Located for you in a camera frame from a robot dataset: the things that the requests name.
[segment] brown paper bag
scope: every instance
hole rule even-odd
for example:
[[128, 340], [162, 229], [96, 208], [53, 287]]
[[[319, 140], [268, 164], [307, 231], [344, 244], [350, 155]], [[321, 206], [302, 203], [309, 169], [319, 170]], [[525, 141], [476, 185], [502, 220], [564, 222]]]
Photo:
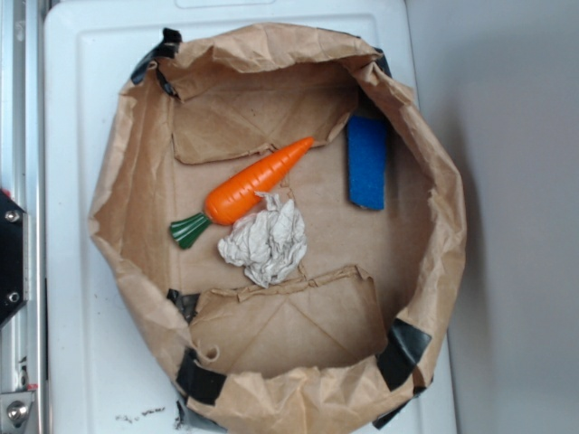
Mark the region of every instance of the brown paper bag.
[[[232, 433], [379, 427], [432, 381], [464, 265], [462, 185], [380, 58], [355, 36], [296, 25], [186, 43], [166, 31], [121, 92], [90, 234], [187, 407]], [[395, 131], [381, 212], [347, 198], [355, 109]], [[316, 147], [275, 189], [308, 236], [286, 282], [258, 288], [225, 264], [228, 227], [176, 246], [171, 221], [305, 136]]]

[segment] metal bracket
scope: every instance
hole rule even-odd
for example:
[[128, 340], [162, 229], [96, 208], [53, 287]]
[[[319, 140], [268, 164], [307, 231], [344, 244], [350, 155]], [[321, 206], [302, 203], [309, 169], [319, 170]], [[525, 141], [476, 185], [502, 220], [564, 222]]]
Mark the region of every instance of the metal bracket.
[[26, 214], [0, 193], [0, 328], [26, 303], [24, 234]]
[[36, 392], [0, 394], [0, 434], [24, 434], [31, 413], [36, 411]]

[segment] cardboard flap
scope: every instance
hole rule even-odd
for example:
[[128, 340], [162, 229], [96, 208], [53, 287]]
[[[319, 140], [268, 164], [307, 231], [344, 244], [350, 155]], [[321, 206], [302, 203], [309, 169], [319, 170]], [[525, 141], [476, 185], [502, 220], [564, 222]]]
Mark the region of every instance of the cardboard flap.
[[348, 366], [384, 349], [374, 281], [358, 268], [280, 287], [243, 301], [234, 290], [201, 295], [190, 329], [194, 343], [219, 354], [208, 367], [270, 378], [300, 366]]
[[175, 156], [200, 164], [306, 136], [326, 144], [356, 108], [357, 83], [348, 71], [380, 56], [351, 35], [285, 24], [184, 43], [177, 58], [159, 60], [178, 95]]

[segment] white tray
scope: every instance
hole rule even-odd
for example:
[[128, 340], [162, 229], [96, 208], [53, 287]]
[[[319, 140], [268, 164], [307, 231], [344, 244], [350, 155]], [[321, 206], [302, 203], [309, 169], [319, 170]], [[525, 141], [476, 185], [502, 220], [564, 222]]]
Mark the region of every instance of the white tray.
[[[59, 4], [49, 13], [46, 256], [54, 433], [176, 429], [176, 391], [145, 347], [88, 237], [90, 200], [118, 92], [160, 42], [162, 28], [179, 30], [188, 41], [263, 21], [362, 36], [386, 52], [395, 78], [415, 87], [403, 0], [86, 0]], [[377, 431], [368, 425], [358, 434], [372, 432]], [[382, 432], [456, 433], [446, 345], [434, 385]]]

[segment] black bracket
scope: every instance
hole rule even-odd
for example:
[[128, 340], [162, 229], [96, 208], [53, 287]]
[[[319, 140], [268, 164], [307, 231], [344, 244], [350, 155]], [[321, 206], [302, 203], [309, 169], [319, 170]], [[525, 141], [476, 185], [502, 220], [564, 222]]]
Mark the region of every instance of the black bracket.
[[0, 328], [26, 303], [24, 292], [25, 213], [0, 193]]

